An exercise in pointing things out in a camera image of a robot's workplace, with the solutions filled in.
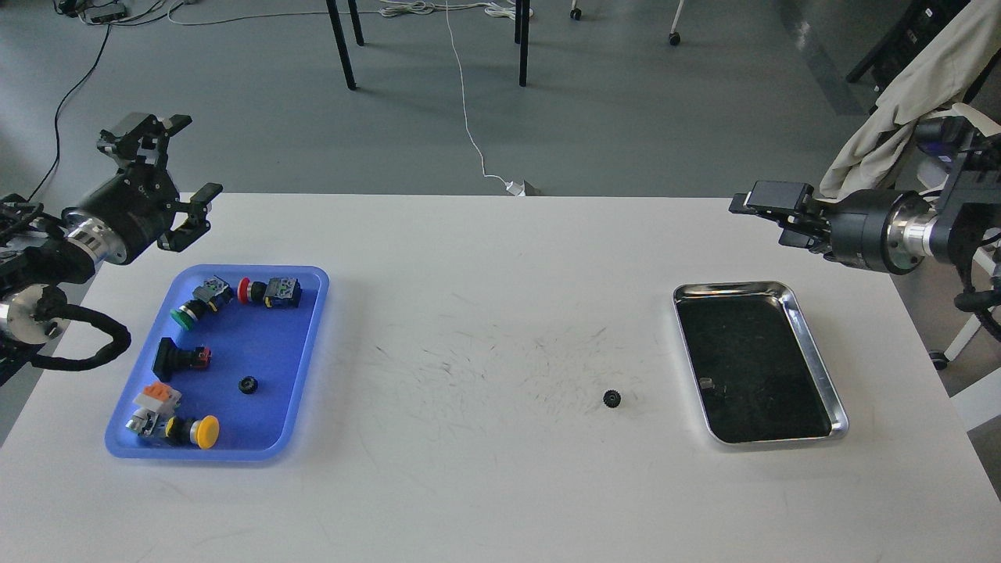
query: stainless steel tray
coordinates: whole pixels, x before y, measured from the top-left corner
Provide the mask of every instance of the stainless steel tray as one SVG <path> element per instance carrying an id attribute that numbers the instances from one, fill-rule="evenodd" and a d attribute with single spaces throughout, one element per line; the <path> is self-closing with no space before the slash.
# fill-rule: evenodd
<path id="1" fill-rule="evenodd" d="M 710 434 L 731 446 L 843 436 L 848 417 L 793 292 L 778 282 L 675 290 Z"/>

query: gray floor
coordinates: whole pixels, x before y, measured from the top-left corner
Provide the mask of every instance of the gray floor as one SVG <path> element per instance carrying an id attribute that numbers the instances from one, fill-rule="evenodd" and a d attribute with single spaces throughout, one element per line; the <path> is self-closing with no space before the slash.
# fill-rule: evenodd
<path id="1" fill-rule="evenodd" d="M 848 85 L 843 76 L 903 4 L 690 2 L 673 48 L 674 2 L 582 0 L 577 22 L 570 2 L 537 1 L 528 88 L 517 84 L 511 20 L 479 10 L 450 20 L 488 173 L 547 195 L 729 196 L 757 179 L 820 179 L 876 98 L 870 78 Z M 175 18 L 323 7 L 203 0 Z M 128 111 L 192 115 L 170 147 L 182 189 L 217 181 L 252 192 L 504 193 L 480 177 L 463 129 L 444 16 L 363 15 L 362 26 L 367 45 L 349 42 L 355 92 L 344 87 L 324 15 L 112 29 L 62 112 L 62 163 L 42 200 L 60 209 L 113 173 L 94 140 Z M 45 1 L 0 0 L 0 192 L 26 194 L 48 168 L 52 113 L 103 32 Z M 22 380 L 0 388 L 0 436 L 33 385 Z"/>

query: white table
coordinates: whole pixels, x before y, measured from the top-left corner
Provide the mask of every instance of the white table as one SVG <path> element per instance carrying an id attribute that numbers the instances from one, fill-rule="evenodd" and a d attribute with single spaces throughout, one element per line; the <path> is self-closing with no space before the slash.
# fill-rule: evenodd
<path id="1" fill-rule="evenodd" d="M 136 344 L 42 376 L 0 449 L 2 558 L 1001 560 L 1001 503 L 890 279 L 781 247 L 727 204 L 223 194 L 185 252 L 97 275 L 84 305 Z M 122 384 L 171 279 L 201 262 L 329 273 L 295 435 L 264 464 L 113 458 Z M 796 292 L 844 440 L 708 437 L 671 294 L 758 279 Z M 100 342 L 77 325 L 58 352 Z"/>

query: wheel caster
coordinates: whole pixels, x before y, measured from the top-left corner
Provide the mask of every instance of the wheel caster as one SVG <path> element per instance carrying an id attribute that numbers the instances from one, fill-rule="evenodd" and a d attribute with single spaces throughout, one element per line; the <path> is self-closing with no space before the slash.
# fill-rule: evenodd
<path id="1" fill-rule="evenodd" d="M 937 350 L 932 350 L 928 353 L 928 358 L 932 361 L 932 366 L 941 372 L 949 367 L 949 359 L 945 357 L 945 353 L 939 352 Z"/>

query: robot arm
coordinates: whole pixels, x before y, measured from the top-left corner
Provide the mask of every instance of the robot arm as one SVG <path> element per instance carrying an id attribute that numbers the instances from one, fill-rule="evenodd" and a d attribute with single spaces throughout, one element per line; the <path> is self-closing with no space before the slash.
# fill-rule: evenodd
<path id="1" fill-rule="evenodd" d="M 208 231 L 209 202 L 222 186 L 207 183 L 182 202 L 166 170 L 169 140 L 190 122 L 186 115 L 159 120 L 132 113 L 101 131 L 97 149 L 114 159 L 118 170 L 78 205 L 63 209 L 61 218 L 16 194 L 0 199 L 0 385 L 27 363 L 90 370 L 128 348 L 125 327 L 68 304 L 58 285 L 85 283 L 101 261 L 130 263 L 154 240 L 163 249 L 181 251 Z M 186 220 L 171 229 L 179 212 Z M 69 321 L 89 323 L 112 342 L 85 360 L 39 355 Z"/>
<path id="2" fill-rule="evenodd" d="M 832 202 L 815 199 L 809 184 L 759 181 L 734 196 L 730 211 L 772 220 L 782 227 L 780 244 L 851 267 L 904 274 L 925 256 L 952 263 L 964 288 L 956 307 L 984 314 L 983 322 L 1001 305 L 1001 271 L 991 290 L 976 292 L 970 270 L 985 232 L 1001 227 L 1001 135 L 985 137 L 964 117 L 944 117 L 919 124 L 915 139 L 951 164 L 934 201 L 915 191 L 867 189 Z M 991 333 L 1001 340 L 1001 327 Z"/>

